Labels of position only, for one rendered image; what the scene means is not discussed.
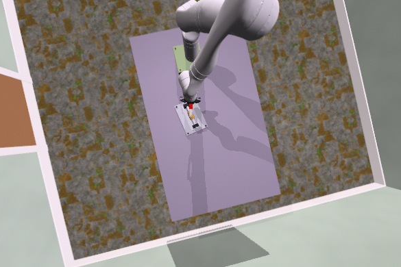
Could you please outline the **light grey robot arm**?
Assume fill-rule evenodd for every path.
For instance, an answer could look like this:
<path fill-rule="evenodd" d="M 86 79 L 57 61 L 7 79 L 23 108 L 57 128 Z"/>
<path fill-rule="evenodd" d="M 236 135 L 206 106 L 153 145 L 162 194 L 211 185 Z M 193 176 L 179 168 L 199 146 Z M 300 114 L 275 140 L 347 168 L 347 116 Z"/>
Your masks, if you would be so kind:
<path fill-rule="evenodd" d="M 196 100 L 205 78 L 216 66 L 220 44 L 228 34 L 258 40 L 275 25 L 278 14 L 278 0 L 190 0 L 181 5 L 175 19 L 182 30 L 185 57 L 193 62 L 178 77 L 184 100 Z M 199 52 L 200 32 L 208 37 Z"/>

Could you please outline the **ball valve with red lever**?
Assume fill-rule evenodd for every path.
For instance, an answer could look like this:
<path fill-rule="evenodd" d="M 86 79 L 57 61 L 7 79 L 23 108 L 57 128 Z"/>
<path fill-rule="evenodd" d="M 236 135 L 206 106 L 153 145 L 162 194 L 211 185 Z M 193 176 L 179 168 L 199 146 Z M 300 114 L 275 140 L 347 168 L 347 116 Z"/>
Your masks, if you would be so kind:
<path fill-rule="evenodd" d="M 181 107 L 182 107 L 184 115 L 189 123 L 191 131 L 201 127 L 201 124 L 198 120 L 195 110 L 193 109 L 193 104 L 192 103 L 189 103 L 189 104 L 184 103 L 184 105 L 182 105 Z"/>

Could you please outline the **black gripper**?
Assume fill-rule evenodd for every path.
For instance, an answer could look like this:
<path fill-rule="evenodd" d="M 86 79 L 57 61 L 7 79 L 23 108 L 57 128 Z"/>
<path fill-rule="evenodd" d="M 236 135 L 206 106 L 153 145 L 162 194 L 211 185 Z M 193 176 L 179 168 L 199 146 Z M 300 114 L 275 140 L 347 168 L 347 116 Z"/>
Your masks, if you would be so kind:
<path fill-rule="evenodd" d="M 182 102 L 184 102 L 184 103 L 187 102 L 187 101 L 184 100 L 183 97 L 180 97 L 180 101 L 182 101 Z M 191 102 L 191 103 L 192 103 L 192 104 L 195 104 L 195 103 L 199 103 L 199 102 L 201 102 L 201 98 L 196 98 L 196 100 L 195 100 L 194 102 Z M 189 102 L 187 102 L 187 103 L 189 104 Z"/>

